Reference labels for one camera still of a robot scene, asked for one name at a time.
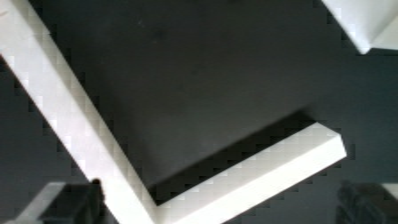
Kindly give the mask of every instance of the white beam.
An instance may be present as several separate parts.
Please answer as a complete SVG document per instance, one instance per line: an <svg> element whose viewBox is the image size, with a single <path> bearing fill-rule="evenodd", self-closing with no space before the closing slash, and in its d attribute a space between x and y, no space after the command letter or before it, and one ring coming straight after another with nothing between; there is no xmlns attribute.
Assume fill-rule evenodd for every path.
<svg viewBox="0 0 398 224"><path fill-rule="evenodd" d="M29 2L0 0L0 53L122 224L157 222L155 202Z"/></svg>
<svg viewBox="0 0 398 224"><path fill-rule="evenodd" d="M317 123L166 202L161 223L225 223L346 156L340 134Z"/></svg>

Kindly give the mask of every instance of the white block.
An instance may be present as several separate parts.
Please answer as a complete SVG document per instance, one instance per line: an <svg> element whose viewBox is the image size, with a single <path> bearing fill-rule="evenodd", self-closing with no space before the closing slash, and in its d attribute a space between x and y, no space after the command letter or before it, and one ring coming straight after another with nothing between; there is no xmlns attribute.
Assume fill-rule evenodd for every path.
<svg viewBox="0 0 398 224"><path fill-rule="evenodd" d="M360 52L367 54L372 48L398 49L397 26L390 26L398 16L398 1L322 1Z"/></svg>

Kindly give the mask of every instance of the black surface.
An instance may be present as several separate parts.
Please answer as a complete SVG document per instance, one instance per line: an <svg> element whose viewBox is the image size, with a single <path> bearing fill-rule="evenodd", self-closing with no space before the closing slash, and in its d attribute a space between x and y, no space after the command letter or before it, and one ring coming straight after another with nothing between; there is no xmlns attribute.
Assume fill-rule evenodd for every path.
<svg viewBox="0 0 398 224"><path fill-rule="evenodd" d="M104 210L100 184L68 184L38 220L47 224L100 224Z"/></svg>
<svg viewBox="0 0 398 224"><path fill-rule="evenodd" d="M287 191L228 223L335 223L342 179L398 180L398 53L372 50L358 55L314 0L31 2L148 187L157 189L239 140L305 111L340 129L351 159L296 186L299 192ZM35 118L24 114L28 101L20 111L13 108L19 97L10 96L13 85L6 87L0 109L15 117L6 117L0 138L28 139L28 151L45 137L35 125L20 134L19 116L31 122ZM3 153L13 144L3 141ZM54 141L49 153L56 148ZM0 157L13 161L6 171L29 166L19 162L22 152L12 154ZM63 164L47 167L61 169ZM19 185L10 175L8 187ZM42 174L20 177L35 182ZM10 204L0 206L10 214Z"/></svg>

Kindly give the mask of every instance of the dark gray wall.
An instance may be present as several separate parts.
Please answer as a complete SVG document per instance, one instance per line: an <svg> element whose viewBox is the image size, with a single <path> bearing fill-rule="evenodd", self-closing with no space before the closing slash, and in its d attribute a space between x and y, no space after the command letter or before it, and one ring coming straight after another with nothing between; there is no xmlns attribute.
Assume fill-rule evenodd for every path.
<svg viewBox="0 0 398 224"><path fill-rule="evenodd" d="M312 183L298 185L299 192L280 195L232 223L335 223L340 181L398 180L398 53L372 50L358 55L321 1L31 2L148 187L157 192L157 185L198 161L303 111L340 129L353 157L342 168L331 167ZM12 87L3 88L4 95ZM31 114L28 100L17 115L15 99L0 101L3 110L17 116L15 134L3 121L0 138L26 142L28 153L33 142L49 137L40 118L38 129L33 125L20 133L19 116L28 122L35 118L24 115ZM29 154L38 164L47 164L42 158L58 151L52 138L44 156ZM13 143L3 141L0 147L4 153ZM20 157L20 152L8 152ZM63 171L54 160L42 168L61 176L70 163ZM26 166L15 162L3 170L31 170ZM44 180L42 173L20 176L29 183ZM17 178L10 171L3 178L3 189L19 186L15 197L33 191L10 180ZM10 203L0 208L10 215Z"/></svg>

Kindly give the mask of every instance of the dark floor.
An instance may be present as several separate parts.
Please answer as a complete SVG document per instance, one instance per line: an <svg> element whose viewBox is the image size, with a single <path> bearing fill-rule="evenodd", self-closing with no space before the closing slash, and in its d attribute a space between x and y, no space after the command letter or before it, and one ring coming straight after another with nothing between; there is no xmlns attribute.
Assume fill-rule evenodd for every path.
<svg viewBox="0 0 398 224"><path fill-rule="evenodd" d="M398 181L398 52L358 54L314 0L31 2L152 190L294 112L342 130L356 157L230 222L333 224L340 181ZM47 181L88 180L0 85L4 219Z"/></svg>

